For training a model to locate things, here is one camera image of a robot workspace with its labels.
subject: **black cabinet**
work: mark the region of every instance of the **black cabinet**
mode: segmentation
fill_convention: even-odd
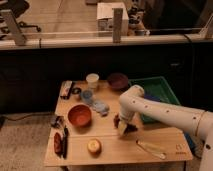
[[[112,72],[129,78],[164,76],[183,105],[211,109],[211,97],[203,100],[198,86],[211,95],[212,43],[82,47],[1,51],[0,113],[54,110],[61,81],[84,80],[90,72],[106,79]]]

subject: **blue cup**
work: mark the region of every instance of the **blue cup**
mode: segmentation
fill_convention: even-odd
[[[82,91],[80,96],[81,96],[81,100],[85,104],[87,104],[89,106],[92,106],[92,103],[93,103],[93,98],[92,98],[93,93],[92,93],[91,90],[84,90],[84,91]]]

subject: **floor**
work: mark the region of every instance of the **floor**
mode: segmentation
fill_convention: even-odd
[[[50,119],[53,112],[30,113],[30,117],[19,121],[6,120],[0,129],[0,170],[1,171],[60,171],[59,167],[45,167],[43,164],[50,133]],[[17,119],[29,114],[10,114]],[[201,142],[192,137],[197,145],[196,154],[201,155]],[[186,162],[186,171],[199,170],[200,160],[196,157]],[[70,171],[183,171],[184,163],[131,164],[69,166]]]

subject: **bowl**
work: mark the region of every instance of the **bowl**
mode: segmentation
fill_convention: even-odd
[[[68,113],[69,122],[76,127],[86,126],[91,121],[92,112],[86,105],[76,105]]]
[[[129,87],[128,77],[122,73],[112,73],[107,81],[113,90],[123,90]]]

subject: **cable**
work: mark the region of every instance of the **cable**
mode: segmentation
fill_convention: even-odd
[[[41,38],[39,39],[39,48],[41,49]]]
[[[10,118],[10,117],[7,117],[7,116],[2,116],[2,117],[4,117],[6,120],[9,120],[9,121],[19,121],[19,120],[22,120],[22,119],[25,119],[25,118],[28,118],[28,117],[31,117],[31,116],[48,116],[48,115],[52,115],[52,113],[29,114],[29,115],[22,116],[22,117],[16,118],[16,119],[13,119],[13,118]]]
[[[191,45],[191,50],[192,50],[192,65],[191,65],[191,76],[190,76],[190,105],[193,104],[193,83],[194,83],[194,72],[195,72],[195,48],[193,46],[192,40],[186,35],[186,34],[181,34],[183,35],[188,43]]]

